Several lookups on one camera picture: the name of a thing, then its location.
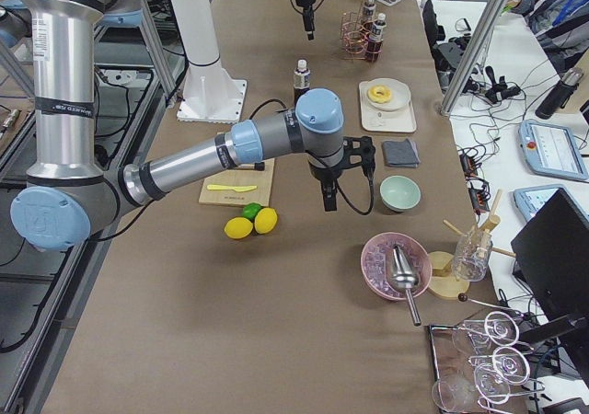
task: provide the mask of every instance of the tablet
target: tablet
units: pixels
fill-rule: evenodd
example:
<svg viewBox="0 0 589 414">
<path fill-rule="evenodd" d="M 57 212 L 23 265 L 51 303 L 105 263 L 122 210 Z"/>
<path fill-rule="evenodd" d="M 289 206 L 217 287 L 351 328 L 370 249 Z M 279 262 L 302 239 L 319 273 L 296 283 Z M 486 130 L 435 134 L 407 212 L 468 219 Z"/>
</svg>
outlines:
<svg viewBox="0 0 589 414">
<path fill-rule="evenodd" d="M 571 193 L 562 184 L 549 184 L 547 186 L 515 189 L 515 205 L 517 206 L 517 209 L 520 211 L 520 213 L 524 216 L 525 221 L 527 222 L 536 216 L 537 211 L 542 208 L 546 201 L 548 201 L 558 189 L 564 189 L 572 198 Z"/>
<path fill-rule="evenodd" d="M 525 120 L 520 125 L 519 136 L 525 161 L 534 173 L 554 178 L 589 178 L 568 127 Z"/>
</svg>

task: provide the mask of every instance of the bottle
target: bottle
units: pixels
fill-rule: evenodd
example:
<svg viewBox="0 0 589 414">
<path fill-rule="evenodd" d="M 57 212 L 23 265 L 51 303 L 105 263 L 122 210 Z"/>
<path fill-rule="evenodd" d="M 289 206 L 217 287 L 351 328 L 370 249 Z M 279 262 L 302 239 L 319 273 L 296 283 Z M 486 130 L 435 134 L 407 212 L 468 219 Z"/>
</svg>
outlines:
<svg viewBox="0 0 589 414">
<path fill-rule="evenodd" d="M 385 14 L 381 12 L 372 24 L 370 35 L 368 36 L 368 44 L 366 45 L 366 54 L 364 55 L 367 62 L 374 63 L 378 60 L 378 55 L 380 55 L 380 50 L 383 46 L 383 33 L 387 27 L 385 18 Z"/>
<path fill-rule="evenodd" d="M 370 28 L 375 19 L 375 11 L 375 0 L 364 0 L 364 3 L 362 4 L 362 14 L 360 15 L 360 23 L 366 32 L 370 32 Z"/>
<path fill-rule="evenodd" d="M 567 101 L 577 89 L 581 78 L 583 78 L 583 69 L 580 67 L 569 69 L 537 107 L 536 116 L 542 120 L 547 120 L 558 108 L 564 109 Z"/>
<path fill-rule="evenodd" d="M 306 60 L 299 60 L 294 69 L 294 104 L 309 90 L 309 77 L 311 71 L 306 67 Z"/>
</svg>

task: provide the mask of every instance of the brown table surface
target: brown table surface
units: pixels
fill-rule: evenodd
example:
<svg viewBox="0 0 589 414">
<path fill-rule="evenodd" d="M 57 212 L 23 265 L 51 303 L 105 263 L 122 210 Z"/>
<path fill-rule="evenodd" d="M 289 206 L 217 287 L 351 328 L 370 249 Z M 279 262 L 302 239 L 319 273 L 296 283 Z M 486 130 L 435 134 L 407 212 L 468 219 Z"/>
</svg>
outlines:
<svg viewBox="0 0 589 414">
<path fill-rule="evenodd" d="M 368 288 L 360 254 L 387 231 L 428 251 L 454 251 L 456 235 L 442 220 L 468 228 L 474 215 L 450 123 L 434 110 L 442 95 L 415 0 L 379 7 L 388 28 L 377 63 L 342 59 L 341 13 L 361 1 L 326 0 L 316 39 L 307 41 L 288 0 L 214 0 L 224 67 L 247 78 L 249 114 L 267 98 L 291 101 L 293 69 L 306 58 L 312 86 L 340 96 L 352 136 L 365 134 L 358 83 L 407 83 L 422 163 L 384 167 L 380 144 L 393 135 L 372 134 L 376 191 L 383 178 L 407 175 L 421 186 L 422 202 L 397 214 L 377 197 L 366 217 L 339 197 L 339 210 L 324 213 L 306 158 L 289 155 L 276 161 L 277 228 L 233 241 L 223 227 L 239 209 L 199 205 L 201 182 L 171 192 L 112 244 L 43 412 L 436 412 L 424 329 L 411 324 L 405 303 Z M 220 130 L 226 126 L 178 122 L 169 111 L 150 159 Z M 341 185 L 366 207 L 360 173 L 344 174 Z M 474 284 L 472 295 L 493 299 L 490 282 Z M 424 324 L 454 324 L 476 309 L 429 293 L 417 305 Z"/>
</svg>

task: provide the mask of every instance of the pink bowl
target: pink bowl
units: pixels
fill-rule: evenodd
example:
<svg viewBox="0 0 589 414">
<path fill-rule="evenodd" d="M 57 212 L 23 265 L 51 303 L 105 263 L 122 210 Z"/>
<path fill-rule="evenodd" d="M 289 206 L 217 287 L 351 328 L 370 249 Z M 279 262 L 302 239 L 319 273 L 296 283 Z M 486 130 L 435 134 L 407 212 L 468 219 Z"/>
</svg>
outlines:
<svg viewBox="0 0 589 414">
<path fill-rule="evenodd" d="M 425 292 L 432 280 L 432 262 L 419 242 L 401 233 L 381 233 L 364 245 L 362 274 L 368 286 L 379 296 L 390 301 L 404 301 L 405 295 L 393 290 L 385 276 L 385 248 L 392 248 L 395 244 L 401 246 L 408 261 L 420 275 L 420 284 L 413 295 L 419 296 Z"/>
</svg>

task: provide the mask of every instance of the table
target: table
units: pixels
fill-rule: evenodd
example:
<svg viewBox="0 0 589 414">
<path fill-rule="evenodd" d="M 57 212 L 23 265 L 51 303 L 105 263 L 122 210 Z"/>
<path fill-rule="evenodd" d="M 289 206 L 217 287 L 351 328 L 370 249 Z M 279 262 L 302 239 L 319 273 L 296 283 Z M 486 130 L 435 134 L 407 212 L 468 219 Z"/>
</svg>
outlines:
<svg viewBox="0 0 589 414">
<path fill-rule="evenodd" d="M 305 157 L 289 155 L 276 161 L 277 228 L 232 241 L 222 229 L 238 209 L 199 205 L 201 182 L 171 192 L 113 242 L 43 412 L 436 412 L 425 333 L 404 303 L 370 291 L 360 254 L 386 231 L 453 251 L 457 237 L 442 220 L 467 227 L 474 215 L 450 123 L 435 113 L 441 92 L 415 1 L 380 7 L 388 32 L 375 64 L 348 60 L 340 47 L 341 13 L 361 1 L 327 0 L 309 42 L 288 0 L 214 0 L 222 60 L 248 80 L 248 113 L 267 98 L 292 99 L 292 72 L 305 58 L 311 85 L 340 96 L 353 136 L 364 133 L 358 83 L 407 83 L 422 164 L 384 167 L 380 144 L 392 135 L 373 134 L 375 180 L 378 187 L 389 175 L 408 175 L 422 202 L 396 214 L 377 199 L 362 217 L 339 198 L 339 210 L 324 213 Z M 170 111 L 149 157 L 225 129 L 178 122 Z M 345 174 L 341 185 L 367 205 L 360 173 Z M 490 282 L 475 284 L 472 295 L 492 299 Z M 454 324 L 476 308 L 428 293 L 417 306 L 424 324 Z"/>
<path fill-rule="evenodd" d="M 474 29 L 485 4 L 435 0 L 433 6 L 438 23 L 445 27 L 446 37 L 451 38 L 462 35 L 461 32 L 456 31 L 456 22 L 462 17 L 465 17 Z M 564 184 L 586 211 L 589 211 L 589 194 L 586 183 L 542 177 L 533 174 L 525 164 L 517 137 L 517 126 L 524 113 L 526 119 L 538 120 L 534 111 L 539 105 L 539 100 L 548 93 L 547 91 L 557 83 L 559 78 L 521 16 L 508 13 L 499 18 L 493 31 L 485 64 L 493 67 L 497 79 L 500 75 L 505 75 L 508 82 L 518 84 L 526 95 L 526 102 L 522 100 L 522 97 L 516 97 L 519 100 L 504 102 L 500 107 L 491 110 L 498 112 L 496 117 L 509 121 L 497 121 L 500 126 L 505 126 L 498 135 L 493 135 L 493 137 L 501 138 L 497 142 L 499 152 L 482 165 L 482 175 L 490 182 L 491 194 L 494 196 L 498 189 L 504 191 L 497 211 L 502 221 L 493 230 L 493 244 L 499 248 L 511 249 L 511 241 L 525 224 L 523 216 L 518 212 L 513 201 L 511 192 L 514 189 L 555 183 Z M 475 78 L 480 80 L 480 75 L 476 75 Z M 531 108 L 525 111 L 525 108 L 530 105 Z M 473 122 L 491 125 L 490 118 L 485 115 L 485 112 L 481 112 L 486 107 L 488 105 L 471 95 L 462 96 L 456 103 L 450 118 L 457 144 L 462 147 L 476 144 L 475 137 L 469 129 L 469 125 Z M 548 121 L 543 122 L 570 127 L 579 137 L 586 137 L 588 132 L 587 123 L 580 113 L 556 113 Z M 484 127 L 477 126 L 474 131 L 479 141 L 489 141 L 486 139 Z M 508 298 L 523 293 L 521 285 L 511 274 L 513 264 L 513 260 L 508 257 L 497 253 L 491 254 L 490 269 L 494 288 L 497 292 L 499 289 L 504 290 Z M 510 305 L 527 311 L 527 301 L 527 297 L 521 300 L 516 299 L 511 301 Z M 553 399 L 553 402 L 541 399 L 540 406 L 550 405 L 569 397 L 582 397 L 585 403 L 589 403 L 589 390 L 582 381 L 570 381 L 555 376 L 545 377 L 542 380 L 547 385 L 546 394 Z"/>
</svg>

